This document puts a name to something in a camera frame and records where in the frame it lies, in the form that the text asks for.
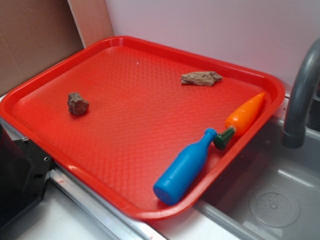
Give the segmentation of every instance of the blue plastic bottle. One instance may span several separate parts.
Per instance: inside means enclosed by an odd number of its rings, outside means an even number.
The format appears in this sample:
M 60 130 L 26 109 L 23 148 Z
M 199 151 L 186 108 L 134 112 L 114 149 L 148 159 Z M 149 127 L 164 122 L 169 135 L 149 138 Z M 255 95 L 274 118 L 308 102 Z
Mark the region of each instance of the blue plastic bottle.
M 208 147 L 217 132 L 208 128 L 202 139 L 184 148 L 153 186 L 155 195 L 165 204 L 177 204 L 206 163 Z

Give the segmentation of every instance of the brown rock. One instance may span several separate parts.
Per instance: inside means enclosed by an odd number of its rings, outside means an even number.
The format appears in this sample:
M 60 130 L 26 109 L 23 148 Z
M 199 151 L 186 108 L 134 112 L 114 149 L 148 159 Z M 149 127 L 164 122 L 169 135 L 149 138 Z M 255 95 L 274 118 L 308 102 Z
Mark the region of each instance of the brown rock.
M 69 113 L 74 115 L 82 115 L 87 111 L 89 102 L 84 100 L 79 93 L 73 92 L 68 95 Z

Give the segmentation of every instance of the orange carrot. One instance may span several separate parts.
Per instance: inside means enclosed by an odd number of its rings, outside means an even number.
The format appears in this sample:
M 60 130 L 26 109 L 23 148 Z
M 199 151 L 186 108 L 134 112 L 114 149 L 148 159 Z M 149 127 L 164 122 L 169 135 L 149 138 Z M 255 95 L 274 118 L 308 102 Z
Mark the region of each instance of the orange carrot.
M 262 92 L 238 107 L 225 121 L 225 128 L 234 128 L 235 136 L 243 135 L 254 123 L 263 104 L 265 93 Z

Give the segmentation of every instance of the cardboard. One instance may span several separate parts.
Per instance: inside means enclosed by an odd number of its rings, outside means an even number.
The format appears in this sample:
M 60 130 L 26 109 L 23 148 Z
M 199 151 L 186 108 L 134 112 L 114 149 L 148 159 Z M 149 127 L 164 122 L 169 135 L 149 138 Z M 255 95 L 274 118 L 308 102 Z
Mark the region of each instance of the cardboard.
M 68 0 L 83 43 L 89 47 L 114 36 L 105 0 Z
M 0 96 L 81 49 L 66 0 L 2 0 Z

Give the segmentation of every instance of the sink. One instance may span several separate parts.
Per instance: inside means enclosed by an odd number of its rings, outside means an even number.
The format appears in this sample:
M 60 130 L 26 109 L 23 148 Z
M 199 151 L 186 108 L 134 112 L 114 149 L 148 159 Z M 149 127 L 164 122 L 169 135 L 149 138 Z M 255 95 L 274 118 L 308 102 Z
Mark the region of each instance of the sink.
M 289 149 L 282 125 L 272 117 L 195 206 L 240 239 L 320 239 L 320 134 Z

